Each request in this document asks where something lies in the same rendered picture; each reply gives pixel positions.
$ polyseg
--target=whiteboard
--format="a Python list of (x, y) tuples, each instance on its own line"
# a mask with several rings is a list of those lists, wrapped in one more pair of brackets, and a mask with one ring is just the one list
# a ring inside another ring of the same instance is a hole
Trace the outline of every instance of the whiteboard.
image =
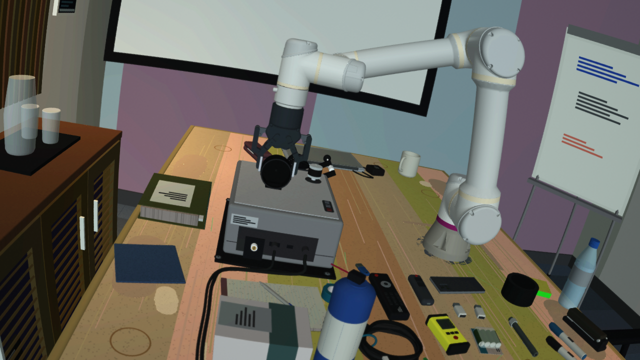
[(640, 171), (639, 47), (568, 29), (532, 175), (619, 216)]
[[(122, 0), (113, 51), (277, 75), (286, 41), (326, 54), (435, 38), (442, 0)], [(362, 92), (420, 104), (427, 70), (369, 78)]]

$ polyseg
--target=white robotic arm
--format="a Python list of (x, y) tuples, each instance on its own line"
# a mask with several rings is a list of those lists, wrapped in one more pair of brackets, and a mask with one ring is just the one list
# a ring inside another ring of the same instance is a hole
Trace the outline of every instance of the white robotic arm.
[[(468, 174), (449, 178), (438, 212), (439, 225), (429, 230), (435, 235), (430, 252), (449, 261), (463, 261), (468, 244), (487, 243), (500, 230), (497, 181), (507, 102), (523, 64), (520, 39), (503, 28), (478, 28), (443, 39), (334, 55), (320, 53), (316, 43), (289, 39), (274, 88), (274, 108), (302, 109), (310, 83), (359, 92), (365, 78), (446, 66), (472, 69), (477, 92)], [(272, 110), (270, 123), (278, 122), (273, 117)], [(451, 231), (466, 242), (465, 254), (454, 250), (460, 245)]]

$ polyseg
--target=black remote control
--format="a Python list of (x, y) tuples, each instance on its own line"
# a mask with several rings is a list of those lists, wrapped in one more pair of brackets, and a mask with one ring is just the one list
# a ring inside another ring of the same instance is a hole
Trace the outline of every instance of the black remote control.
[(376, 290), (378, 300), (389, 320), (409, 320), (409, 310), (404, 305), (396, 287), (391, 283), (389, 275), (371, 274), (369, 282)]
[(420, 275), (409, 275), (409, 283), (415, 292), (415, 296), (418, 297), (420, 304), (429, 306), (433, 305), (433, 297), (427, 289), (427, 284), (424, 283)]

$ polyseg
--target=black stapler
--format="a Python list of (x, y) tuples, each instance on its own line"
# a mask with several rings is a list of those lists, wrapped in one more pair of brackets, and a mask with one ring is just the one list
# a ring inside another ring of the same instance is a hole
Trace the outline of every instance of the black stapler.
[(566, 316), (562, 318), (581, 338), (584, 339), (593, 350), (604, 351), (607, 348), (609, 339), (604, 331), (600, 330), (591, 320), (589, 320), (577, 307), (569, 309)]

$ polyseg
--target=dark chair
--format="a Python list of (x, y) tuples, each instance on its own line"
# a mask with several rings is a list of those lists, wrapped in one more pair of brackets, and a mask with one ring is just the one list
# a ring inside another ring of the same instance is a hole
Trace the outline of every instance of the dark chair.
[(640, 329), (631, 330), (605, 330), (611, 345), (622, 345), (620, 355), (627, 356), (629, 345), (640, 343)]

